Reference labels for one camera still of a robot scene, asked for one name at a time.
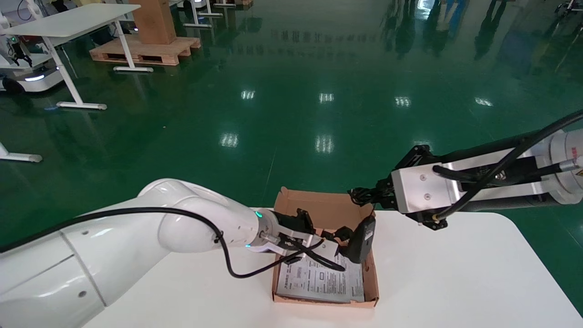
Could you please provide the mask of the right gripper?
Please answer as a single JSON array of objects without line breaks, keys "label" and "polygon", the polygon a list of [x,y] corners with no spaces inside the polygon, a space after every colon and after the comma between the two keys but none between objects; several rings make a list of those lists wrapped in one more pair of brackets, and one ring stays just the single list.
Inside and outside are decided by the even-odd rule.
[{"label": "right gripper", "polygon": [[378,204],[394,209],[421,226],[434,231],[448,227],[446,219],[435,219],[461,197],[458,181],[448,180],[433,171],[442,167],[427,145],[416,145],[398,162],[391,176],[377,181]]}]

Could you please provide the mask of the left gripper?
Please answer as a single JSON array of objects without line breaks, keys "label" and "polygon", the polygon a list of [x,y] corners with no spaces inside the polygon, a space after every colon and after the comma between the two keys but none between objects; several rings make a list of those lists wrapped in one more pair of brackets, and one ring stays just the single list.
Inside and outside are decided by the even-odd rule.
[{"label": "left gripper", "polygon": [[276,212],[276,236],[280,239],[278,246],[291,251],[297,251],[297,247],[287,242],[291,239],[304,247],[309,248],[316,244],[318,247],[312,251],[319,256],[336,256],[338,244],[335,241],[325,239],[314,228],[312,219],[306,210],[298,208],[293,215]]}]

